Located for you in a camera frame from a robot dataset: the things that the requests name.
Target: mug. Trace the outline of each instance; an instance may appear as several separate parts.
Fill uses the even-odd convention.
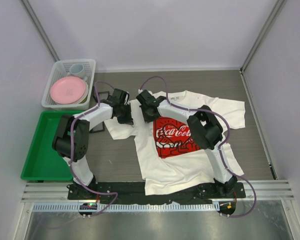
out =
[[[84,66],[80,63],[73,64],[69,69],[68,75],[72,75],[86,81],[86,71]]]

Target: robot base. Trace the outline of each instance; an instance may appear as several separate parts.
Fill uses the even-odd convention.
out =
[[[233,199],[234,192],[237,199],[246,197],[244,185],[241,182],[236,182],[233,191],[226,194],[220,194],[217,191],[216,183],[203,183],[171,194],[148,196],[145,195],[144,182],[98,182],[92,187],[98,192],[117,192],[118,198],[113,204],[122,205],[163,205],[172,202],[181,205],[211,204],[210,199]],[[69,185],[68,189],[69,200],[97,199],[96,194],[85,192],[86,190],[77,183]],[[114,195],[100,195],[100,203],[108,204],[113,197]]]

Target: t-shirt sleeve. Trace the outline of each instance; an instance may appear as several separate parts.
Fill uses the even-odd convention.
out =
[[[142,112],[137,100],[130,101],[131,116],[133,118],[133,126],[128,124],[119,124],[116,117],[104,121],[104,124],[114,140],[127,139],[130,136],[136,136],[138,130],[145,124]]]
[[[246,127],[245,123],[245,102],[236,101],[229,99],[218,98],[210,106],[211,110],[220,114],[229,123],[232,129],[241,129]],[[227,130],[227,126],[219,117],[217,117],[220,122],[223,131]]]

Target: coca-cola logo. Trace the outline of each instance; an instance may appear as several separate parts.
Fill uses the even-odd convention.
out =
[[[165,135],[168,138],[184,137],[184,136],[190,137],[191,136],[191,132],[187,125],[183,125],[183,126],[177,128],[176,126],[174,126],[172,124],[167,124],[164,127],[157,129],[155,134],[156,134],[157,138],[161,135]]]
[[[191,138],[189,127],[168,117],[153,122],[153,137],[159,157],[167,158],[190,153],[200,148]]]

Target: white plastic basket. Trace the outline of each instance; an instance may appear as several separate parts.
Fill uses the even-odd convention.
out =
[[[89,91],[87,99],[83,103],[75,104],[57,104],[50,96],[50,90],[53,84],[59,79],[66,77],[70,67],[73,64],[82,64],[87,76],[86,83],[88,84]],[[46,83],[44,94],[42,97],[41,104],[45,108],[51,108],[58,111],[64,110],[87,110],[89,108],[92,87],[94,84],[94,76],[96,70],[96,61],[93,59],[70,59],[60,60],[54,63],[48,82]]]

